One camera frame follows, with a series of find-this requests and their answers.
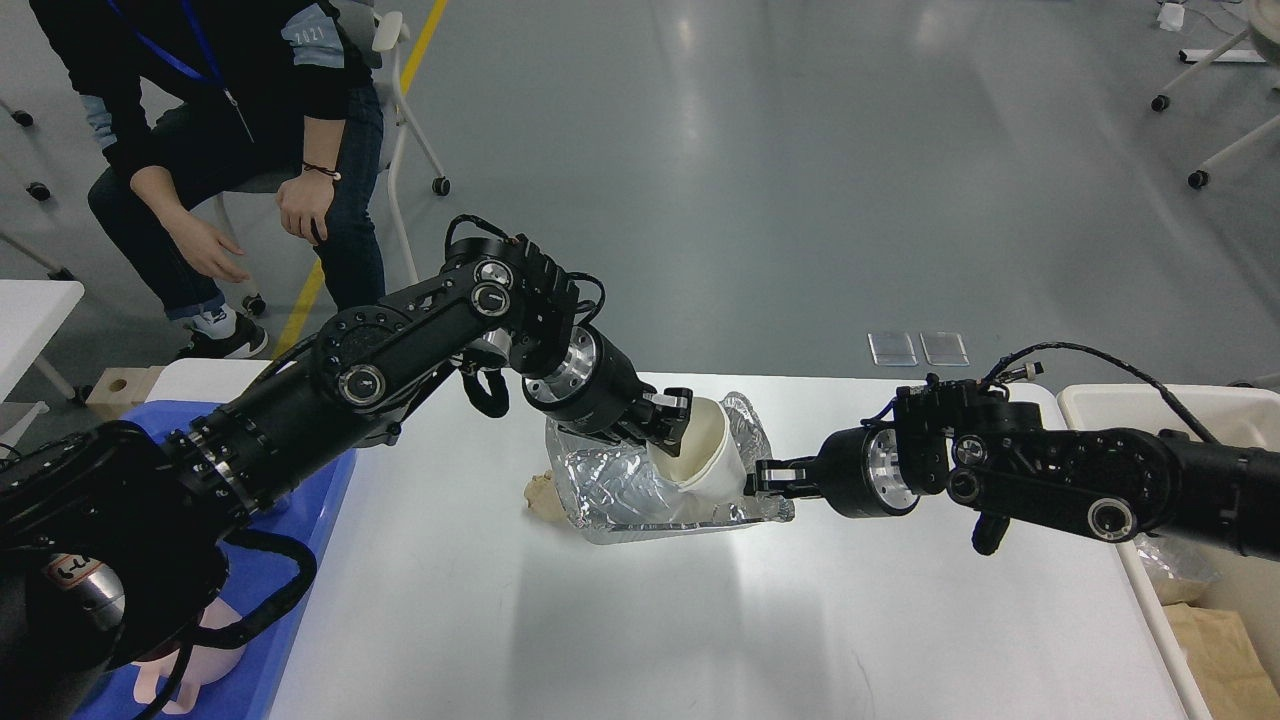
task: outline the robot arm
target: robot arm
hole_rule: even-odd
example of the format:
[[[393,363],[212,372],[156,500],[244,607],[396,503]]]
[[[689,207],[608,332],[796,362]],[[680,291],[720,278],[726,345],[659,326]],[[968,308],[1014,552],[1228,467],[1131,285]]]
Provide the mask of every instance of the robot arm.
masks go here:
[[[494,238],[452,242],[461,222]],[[0,716],[65,716],[104,669],[182,644],[238,647],[288,612],[315,575],[291,538],[246,530],[346,450],[394,443],[453,372],[500,416],[511,366],[567,430],[678,454],[691,392],[658,393],[577,314],[576,279],[524,236],[472,217],[449,228],[439,275],[344,310],[298,361],[152,442],[106,423],[0,471]],[[486,392],[477,379],[485,375]],[[229,568],[219,541],[287,555],[298,575],[243,621],[196,626]]]
[[[931,375],[899,388],[890,409],[893,421],[835,433],[814,457],[760,461],[748,492],[824,497],[841,515],[874,518],[946,491],[980,512],[972,542],[983,555],[1024,520],[1111,543],[1158,529],[1280,561],[1280,454],[1167,430],[1046,430],[1037,405],[1010,402],[992,382]]]

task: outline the jeans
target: jeans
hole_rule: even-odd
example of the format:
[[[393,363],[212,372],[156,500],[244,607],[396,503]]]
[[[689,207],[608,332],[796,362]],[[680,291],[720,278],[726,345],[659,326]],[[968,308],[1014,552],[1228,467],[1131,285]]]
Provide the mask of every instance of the jeans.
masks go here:
[[[182,105],[164,113],[152,131],[161,163],[188,210],[262,172],[302,168],[302,114],[282,105],[244,106],[250,141],[229,105]],[[329,240],[314,250],[325,286],[339,309],[367,305],[387,293],[383,256],[369,217],[378,179],[383,111],[374,87],[351,91],[333,205],[325,215]],[[170,320],[221,307],[212,279],[197,273],[128,182],[108,169],[88,192],[88,205],[111,242],[164,304]]]

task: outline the blue plastic tray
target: blue plastic tray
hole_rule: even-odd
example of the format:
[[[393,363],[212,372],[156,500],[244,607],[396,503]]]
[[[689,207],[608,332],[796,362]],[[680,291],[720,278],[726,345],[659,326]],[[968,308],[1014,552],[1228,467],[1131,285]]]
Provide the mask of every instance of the blue plastic tray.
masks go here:
[[[175,428],[186,429],[198,415],[206,415],[216,405],[210,402],[156,401],[140,405],[124,415],[141,425],[154,439],[161,439]],[[342,507],[356,454],[346,452],[321,468],[288,497],[283,511],[273,509],[259,516],[252,528],[294,537],[324,556],[334,519]],[[221,598],[237,612],[248,612],[268,594],[280,587],[297,571],[293,562],[275,555],[253,552],[223,544],[230,560],[230,579],[223,588]],[[302,621],[307,598],[292,612],[271,625],[244,648],[236,669],[221,680],[200,689],[196,707],[187,715],[189,720],[261,720],[266,717],[275,698],[275,689],[284,673],[284,661],[293,646],[293,637]],[[74,720],[129,720],[142,705],[133,701],[133,682],[138,676],[134,665],[125,665],[104,676],[91,700],[72,716]]]

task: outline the yellow floor line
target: yellow floor line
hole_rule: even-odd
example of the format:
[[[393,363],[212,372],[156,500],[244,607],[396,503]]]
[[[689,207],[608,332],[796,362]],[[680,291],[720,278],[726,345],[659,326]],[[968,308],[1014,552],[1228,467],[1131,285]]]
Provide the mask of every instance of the yellow floor line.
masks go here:
[[[422,32],[417,33],[417,42],[413,45],[413,51],[408,54],[408,61],[401,73],[402,92],[408,92],[408,86],[413,85],[413,76],[417,74],[417,67],[422,63],[426,46],[430,45],[431,36],[435,35],[435,26],[440,24],[440,15],[444,14],[444,6],[448,4],[449,0],[435,0],[431,14],[426,17],[426,24],[422,26]]]
[[[435,5],[431,6],[431,14],[426,17],[426,24],[417,35],[413,51],[410,53],[404,72],[401,73],[402,91],[408,92],[408,87],[413,85],[413,76],[417,74],[417,69],[422,64],[422,55],[426,54],[426,46],[431,44],[431,36],[435,35],[435,28],[440,24],[440,15],[444,14],[444,6],[448,4],[449,0],[435,0]],[[307,275],[307,282],[302,286],[302,292],[298,293],[298,300],[293,304],[288,322],[284,323],[284,329],[280,331],[279,340],[275,341],[271,357],[279,357],[302,337],[302,327],[306,324],[307,316],[311,315],[311,307],[315,306],[323,284],[324,270],[320,269],[320,260],[316,260],[315,265],[311,266],[311,274]]]
[[[302,292],[298,293],[298,301],[293,304],[293,311],[289,313],[289,319],[284,323],[284,329],[280,331],[279,340],[275,341],[275,350],[271,351],[271,357],[279,357],[285,350],[298,342],[298,338],[302,336],[302,325],[306,324],[307,316],[311,315],[311,307],[316,304],[321,286],[324,286],[324,270],[320,269],[320,260],[316,260],[315,265],[311,265],[311,274],[307,275],[307,282],[302,283]]]

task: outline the white tabletop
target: white tabletop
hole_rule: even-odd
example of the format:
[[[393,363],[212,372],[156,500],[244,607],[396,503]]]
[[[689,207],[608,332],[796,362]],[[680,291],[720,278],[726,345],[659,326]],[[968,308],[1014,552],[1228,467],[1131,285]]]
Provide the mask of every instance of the white tabletop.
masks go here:
[[[74,281],[0,279],[0,400],[9,396],[84,295]]]
[[[152,398],[227,400],[260,368],[179,363]],[[901,384],[644,377],[745,393],[777,457]],[[1015,398],[1064,428],[1043,388]],[[596,547],[525,510],[547,468],[541,415],[486,419],[457,383],[362,451],[271,720],[1185,716],[1110,546],[1015,523],[980,557],[977,514],[938,496]]]

